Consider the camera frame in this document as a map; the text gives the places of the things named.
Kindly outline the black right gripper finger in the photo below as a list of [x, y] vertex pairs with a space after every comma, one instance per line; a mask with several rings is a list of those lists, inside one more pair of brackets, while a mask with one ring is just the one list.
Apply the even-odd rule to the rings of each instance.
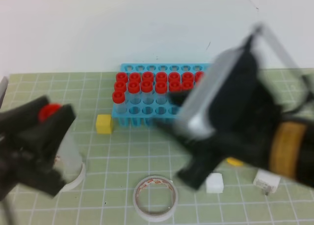
[[188, 135], [180, 133], [178, 130], [176, 130], [173, 123], [166, 123], [162, 120], [155, 120], [154, 125], [164, 134], [173, 139], [183, 151], [191, 156], [191, 158], [194, 157], [194, 150], [192, 149], [193, 140]]
[[175, 91], [175, 92], [168, 92], [167, 98], [169, 102], [176, 106], [181, 106], [186, 98], [189, 96], [190, 91]]

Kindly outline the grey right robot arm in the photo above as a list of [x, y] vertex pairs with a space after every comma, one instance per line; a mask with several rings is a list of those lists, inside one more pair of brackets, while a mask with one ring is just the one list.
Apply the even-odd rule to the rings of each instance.
[[285, 112], [258, 78], [249, 48], [223, 52], [192, 91], [170, 93], [177, 118], [154, 125], [192, 156], [178, 178], [197, 190], [231, 157], [306, 186], [314, 184], [314, 123]]

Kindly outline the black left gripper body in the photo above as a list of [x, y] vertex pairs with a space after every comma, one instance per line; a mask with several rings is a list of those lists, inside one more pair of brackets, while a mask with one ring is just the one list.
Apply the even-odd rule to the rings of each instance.
[[45, 161], [28, 151], [1, 149], [0, 197], [6, 197], [18, 184], [56, 196], [65, 186], [65, 180], [53, 163], [53, 159]]

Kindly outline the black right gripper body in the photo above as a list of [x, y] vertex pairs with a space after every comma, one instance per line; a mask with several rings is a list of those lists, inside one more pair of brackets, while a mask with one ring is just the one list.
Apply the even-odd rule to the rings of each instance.
[[178, 172], [178, 178], [193, 189], [199, 189], [229, 157], [262, 169], [268, 165], [271, 132], [281, 107], [259, 80], [253, 53], [239, 50], [243, 53], [209, 108], [214, 132], [206, 139], [192, 139], [194, 157]]

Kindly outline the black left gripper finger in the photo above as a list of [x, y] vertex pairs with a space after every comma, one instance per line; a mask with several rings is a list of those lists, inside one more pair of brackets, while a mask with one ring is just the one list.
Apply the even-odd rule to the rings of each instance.
[[48, 171], [75, 118], [72, 105], [47, 104], [37, 114], [38, 123], [17, 135], [18, 145], [30, 153], [30, 160], [39, 168]]
[[0, 136], [15, 135], [22, 131], [50, 130], [51, 121], [40, 123], [39, 112], [49, 104], [47, 96], [41, 96], [24, 105], [0, 113]]

